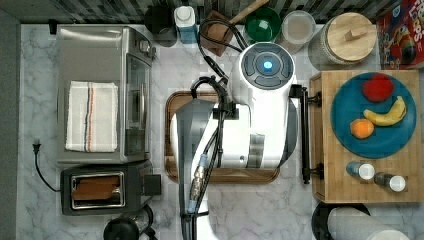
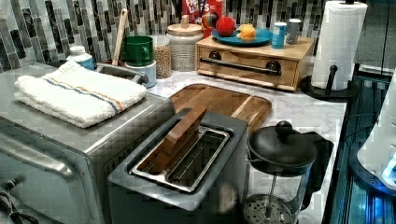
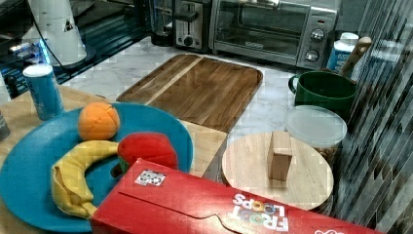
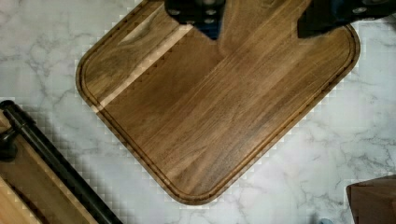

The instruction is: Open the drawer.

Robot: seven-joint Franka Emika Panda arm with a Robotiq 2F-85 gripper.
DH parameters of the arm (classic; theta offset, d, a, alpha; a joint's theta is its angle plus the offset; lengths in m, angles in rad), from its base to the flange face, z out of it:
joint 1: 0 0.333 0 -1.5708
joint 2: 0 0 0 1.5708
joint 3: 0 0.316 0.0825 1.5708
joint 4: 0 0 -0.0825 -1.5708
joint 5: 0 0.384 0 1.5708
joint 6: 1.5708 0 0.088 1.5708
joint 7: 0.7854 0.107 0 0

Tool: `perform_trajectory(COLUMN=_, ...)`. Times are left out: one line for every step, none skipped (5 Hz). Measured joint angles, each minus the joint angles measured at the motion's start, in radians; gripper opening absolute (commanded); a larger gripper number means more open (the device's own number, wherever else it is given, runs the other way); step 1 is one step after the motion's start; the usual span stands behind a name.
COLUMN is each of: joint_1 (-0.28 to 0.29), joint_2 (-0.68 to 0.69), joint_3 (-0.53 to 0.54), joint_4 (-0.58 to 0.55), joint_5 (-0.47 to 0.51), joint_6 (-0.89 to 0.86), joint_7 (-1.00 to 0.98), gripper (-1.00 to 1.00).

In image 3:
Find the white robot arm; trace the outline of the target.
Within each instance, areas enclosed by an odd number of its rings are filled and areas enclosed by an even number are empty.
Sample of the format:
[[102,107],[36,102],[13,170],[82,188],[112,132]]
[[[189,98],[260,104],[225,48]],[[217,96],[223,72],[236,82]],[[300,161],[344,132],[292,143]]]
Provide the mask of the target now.
[[70,65],[87,56],[69,0],[27,0],[33,25],[22,40],[41,40],[47,61],[53,66]]

